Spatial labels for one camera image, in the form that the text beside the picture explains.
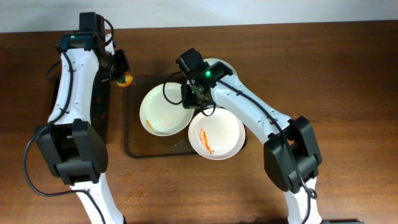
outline wood grain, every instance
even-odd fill
[[[75,195],[38,196],[22,173],[24,147],[50,113],[53,83],[45,72],[58,60],[54,45],[62,34],[0,34],[0,223],[90,222]],[[398,220],[397,21],[129,29],[115,36],[135,77],[176,71],[174,60],[190,47],[229,62],[265,102],[312,121],[323,157],[317,191],[325,220]],[[225,161],[128,157],[124,94],[113,86],[107,177],[128,223],[287,217],[284,196],[267,178],[262,146],[252,133],[246,150]],[[44,192],[68,188],[51,176],[37,146],[28,168]]]

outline orange object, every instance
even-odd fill
[[[129,86],[131,83],[132,83],[132,75],[128,74],[127,72],[124,74],[122,78],[116,80],[116,84],[118,84],[118,86],[122,88]]]
[[[214,150],[211,150],[210,144],[207,141],[206,132],[205,130],[203,130],[203,128],[199,130],[199,139],[203,146],[206,148],[206,150],[209,151],[211,155],[213,155]]]

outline white panel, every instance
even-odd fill
[[[115,28],[398,19],[398,0],[0,1],[0,32],[75,30],[90,11]]]

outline wall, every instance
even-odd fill
[[[115,28],[398,19],[398,0],[0,0],[0,32],[75,30],[95,11]]]

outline wooden surface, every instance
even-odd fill
[[[54,45],[62,34],[0,34],[0,223],[90,222],[76,195],[38,196],[22,173],[24,147],[50,113],[53,83],[45,72],[58,60]],[[115,34],[136,77],[176,71],[174,60],[190,47],[229,62],[266,103],[313,123],[323,157],[317,182],[323,219],[397,223],[397,21]],[[124,92],[113,87],[107,178],[128,223],[249,223],[287,217],[284,195],[264,172],[262,146],[252,133],[246,150],[225,161],[128,157],[123,150]],[[51,176],[36,145],[28,168],[44,192],[68,189]]]

